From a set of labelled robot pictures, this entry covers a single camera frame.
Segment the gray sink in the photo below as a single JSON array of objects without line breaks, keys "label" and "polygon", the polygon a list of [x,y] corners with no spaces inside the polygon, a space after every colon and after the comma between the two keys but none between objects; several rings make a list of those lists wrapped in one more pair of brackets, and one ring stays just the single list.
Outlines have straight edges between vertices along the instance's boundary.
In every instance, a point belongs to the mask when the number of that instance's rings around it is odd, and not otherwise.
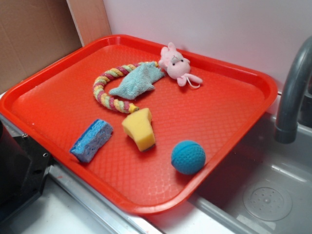
[{"label": "gray sink", "polygon": [[312,233],[312,131],[299,126],[296,141],[273,138],[265,114],[197,189],[219,219],[238,233]]}]

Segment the sink drain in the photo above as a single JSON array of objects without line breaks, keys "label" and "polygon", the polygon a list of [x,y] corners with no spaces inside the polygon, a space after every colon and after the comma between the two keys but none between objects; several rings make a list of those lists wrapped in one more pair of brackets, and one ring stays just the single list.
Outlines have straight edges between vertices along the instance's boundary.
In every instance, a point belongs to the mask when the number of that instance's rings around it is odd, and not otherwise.
[{"label": "sink drain", "polygon": [[265,221],[283,219],[290,213],[293,205],[286,190],[268,181],[249,186],[243,200],[250,214]]}]

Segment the red tray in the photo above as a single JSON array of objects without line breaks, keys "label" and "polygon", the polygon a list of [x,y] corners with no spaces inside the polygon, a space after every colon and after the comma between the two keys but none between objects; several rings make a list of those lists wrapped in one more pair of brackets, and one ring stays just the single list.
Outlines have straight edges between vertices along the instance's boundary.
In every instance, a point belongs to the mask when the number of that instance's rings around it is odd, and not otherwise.
[{"label": "red tray", "polygon": [[[0,112],[121,209],[141,215],[167,210],[187,199],[256,123],[277,87],[263,73],[180,50],[204,82],[193,90],[167,76],[134,101],[150,108],[156,137],[156,146],[141,153],[121,126],[126,115],[101,106],[93,83],[113,67],[158,61],[162,47],[124,35],[99,39],[11,88]],[[79,163],[69,150],[98,118],[113,126],[112,137],[89,164]],[[182,175],[171,165],[172,149],[186,139],[206,152],[196,175]]]}]

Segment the white wall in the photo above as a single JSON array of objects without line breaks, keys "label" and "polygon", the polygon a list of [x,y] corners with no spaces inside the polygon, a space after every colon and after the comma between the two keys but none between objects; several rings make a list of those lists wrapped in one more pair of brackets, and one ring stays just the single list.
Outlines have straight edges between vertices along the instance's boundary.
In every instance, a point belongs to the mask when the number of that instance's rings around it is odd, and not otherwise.
[{"label": "white wall", "polygon": [[312,35],[312,0],[103,0],[113,34],[167,44],[272,76],[282,90]]}]

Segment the dog toy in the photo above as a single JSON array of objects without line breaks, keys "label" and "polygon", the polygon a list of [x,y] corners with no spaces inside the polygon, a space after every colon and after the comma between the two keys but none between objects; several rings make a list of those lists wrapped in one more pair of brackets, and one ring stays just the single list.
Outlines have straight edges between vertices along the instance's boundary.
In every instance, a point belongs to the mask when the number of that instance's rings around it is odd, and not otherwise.
[{"label": "dog toy", "polygon": [[[111,80],[128,75],[130,72],[132,72],[133,70],[135,70],[137,67],[141,66],[142,64],[146,64],[146,63],[140,62],[137,64],[123,65],[121,67],[112,68],[104,72],[94,82],[93,95],[95,99],[100,104],[105,106],[107,109],[110,109],[113,111],[119,111],[121,113],[130,114],[130,113],[133,113],[134,111],[139,110],[139,108],[135,106],[133,103],[130,103],[128,101],[121,101],[108,95],[106,92],[104,92],[104,87]],[[150,85],[146,85],[144,91],[148,90],[149,88],[150,88]]]},{"label": "dog toy", "polygon": [[177,144],[171,154],[171,164],[182,174],[192,175],[205,165],[204,149],[195,141],[185,140]]},{"label": "dog toy", "polygon": [[199,88],[203,80],[190,74],[190,61],[176,50],[175,45],[169,42],[168,47],[163,47],[160,52],[159,66],[164,69],[172,79],[176,79],[179,86],[185,86],[186,82],[193,88]]},{"label": "dog toy", "polygon": [[140,151],[146,151],[155,145],[155,136],[151,126],[152,114],[148,108],[128,115],[122,122],[125,133],[135,141]]},{"label": "dog toy", "polygon": [[98,149],[109,140],[112,131],[113,128],[109,123],[97,119],[75,142],[70,152],[80,162],[90,162]]}]

